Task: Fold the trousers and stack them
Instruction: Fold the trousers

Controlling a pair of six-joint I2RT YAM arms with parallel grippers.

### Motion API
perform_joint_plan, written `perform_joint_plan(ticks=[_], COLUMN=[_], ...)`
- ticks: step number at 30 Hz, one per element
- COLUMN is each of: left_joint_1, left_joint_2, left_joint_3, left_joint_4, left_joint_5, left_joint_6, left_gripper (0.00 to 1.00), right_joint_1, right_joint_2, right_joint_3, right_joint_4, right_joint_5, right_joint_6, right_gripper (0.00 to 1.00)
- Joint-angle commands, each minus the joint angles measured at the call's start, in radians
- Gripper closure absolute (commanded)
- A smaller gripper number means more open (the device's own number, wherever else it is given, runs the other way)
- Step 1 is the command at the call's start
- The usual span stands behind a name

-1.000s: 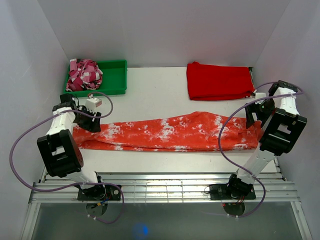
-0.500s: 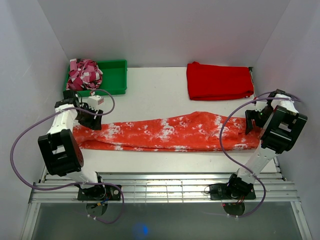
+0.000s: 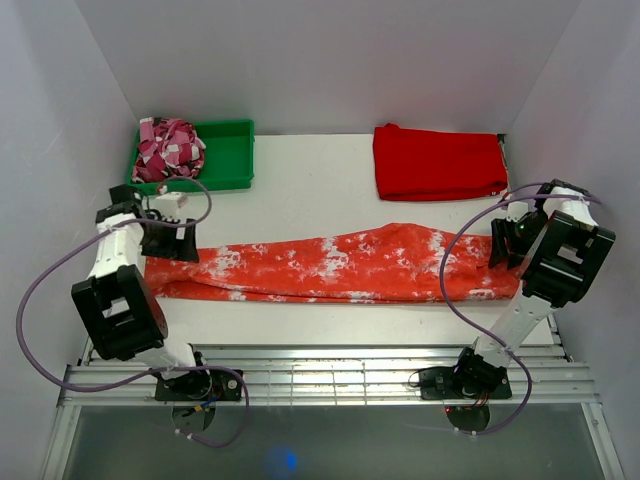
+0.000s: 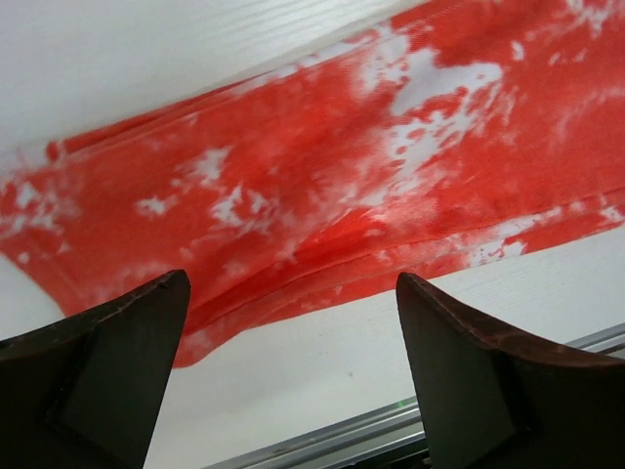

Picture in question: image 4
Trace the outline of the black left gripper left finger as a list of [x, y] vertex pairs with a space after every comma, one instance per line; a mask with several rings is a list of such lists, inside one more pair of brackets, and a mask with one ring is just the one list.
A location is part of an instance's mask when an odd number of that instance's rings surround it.
[[188, 303], [171, 271], [2, 340], [2, 467], [143, 467]]

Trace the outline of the red white tie-dye trousers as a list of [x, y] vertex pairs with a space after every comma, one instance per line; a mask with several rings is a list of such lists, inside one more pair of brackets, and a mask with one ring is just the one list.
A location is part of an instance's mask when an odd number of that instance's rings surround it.
[[186, 271], [178, 367], [623, 223], [620, 1], [431, 1], [1, 166], [1, 252], [66, 316]]

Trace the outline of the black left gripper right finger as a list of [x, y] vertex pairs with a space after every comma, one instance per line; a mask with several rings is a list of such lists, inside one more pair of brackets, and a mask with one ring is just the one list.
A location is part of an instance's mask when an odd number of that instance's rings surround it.
[[559, 344], [408, 273], [396, 301], [436, 468], [620, 468], [624, 362]]

